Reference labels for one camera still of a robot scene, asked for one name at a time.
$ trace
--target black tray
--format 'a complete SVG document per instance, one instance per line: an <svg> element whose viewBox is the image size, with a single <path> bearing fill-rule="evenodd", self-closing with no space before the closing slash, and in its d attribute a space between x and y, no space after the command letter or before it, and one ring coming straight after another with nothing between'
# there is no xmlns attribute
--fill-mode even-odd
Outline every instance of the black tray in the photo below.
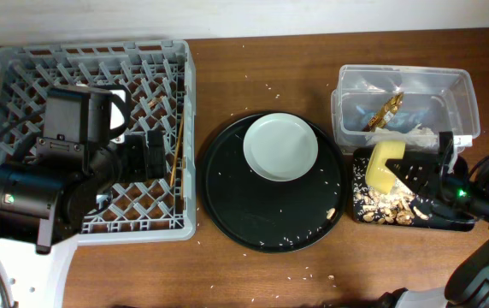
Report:
<svg viewBox="0 0 489 308"><path fill-rule="evenodd" d="M315 243L336 224L350 183L333 139L309 122L319 151L307 174L275 182L252 171L243 139L250 125L267 114L247 116L224 129L206 151L197 180L206 210L229 238L259 252L291 252ZM327 219L332 208L336 212Z"/></svg>

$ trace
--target white plate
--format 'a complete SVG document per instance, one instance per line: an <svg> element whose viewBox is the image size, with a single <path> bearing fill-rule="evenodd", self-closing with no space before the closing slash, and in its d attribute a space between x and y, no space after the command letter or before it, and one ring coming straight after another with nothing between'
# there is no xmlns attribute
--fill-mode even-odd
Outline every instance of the white plate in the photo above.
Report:
<svg viewBox="0 0 489 308"><path fill-rule="evenodd" d="M291 181L315 164L319 146L313 129L294 115L275 113L256 120L243 142L246 162L271 181Z"/></svg>

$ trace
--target brown wooden surface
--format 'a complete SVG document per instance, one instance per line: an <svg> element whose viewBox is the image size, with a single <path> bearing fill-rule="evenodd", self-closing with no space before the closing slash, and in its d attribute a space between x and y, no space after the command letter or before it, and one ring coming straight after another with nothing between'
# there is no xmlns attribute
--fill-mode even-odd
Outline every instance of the brown wooden surface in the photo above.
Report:
<svg viewBox="0 0 489 308"><path fill-rule="evenodd" d="M463 155L476 163L489 154L489 29L210 39L190 46L197 66L196 154L222 124L255 110L292 112L331 132L330 93L339 68L352 63L468 70L481 135ZM489 238L483 222L472 232L455 233L370 226L344 215L312 247L269 255L233 243L200 201L197 206L200 225L191 240L80 247L64 307L300 306L376 299L401 287L444 286Z"/></svg>

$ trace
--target sponge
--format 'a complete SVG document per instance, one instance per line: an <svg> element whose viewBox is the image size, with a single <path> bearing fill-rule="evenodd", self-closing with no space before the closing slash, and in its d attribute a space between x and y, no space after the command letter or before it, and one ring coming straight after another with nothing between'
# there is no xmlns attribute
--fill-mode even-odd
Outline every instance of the sponge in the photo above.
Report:
<svg viewBox="0 0 489 308"><path fill-rule="evenodd" d="M397 177L385 166L385 163L391 158L402 159L405 147L404 141L381 141L375 145L366 169L366 184L380 193L389 193Z"/></svg>

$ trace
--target dish rack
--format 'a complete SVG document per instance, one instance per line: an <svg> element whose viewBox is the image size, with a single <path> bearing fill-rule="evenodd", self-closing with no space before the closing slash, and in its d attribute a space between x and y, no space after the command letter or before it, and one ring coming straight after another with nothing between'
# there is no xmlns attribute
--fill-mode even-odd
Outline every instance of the dish rack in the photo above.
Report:
<svg viewBox="0 0 489 308"><path fill-rule="evenodd" d="M0 49L0 130L40 108L52 86L124 85L132 94L125 134L164 131L167 174L140 183L115 184L103 213L86 216L80 245L187 240L195 233L195 65L181 40L52 44ZM183 154L174 157L184 119ZM0 163L13 155L43 117L20 124L0 143ZM176 180L169 179L177 159Z"/></svg>

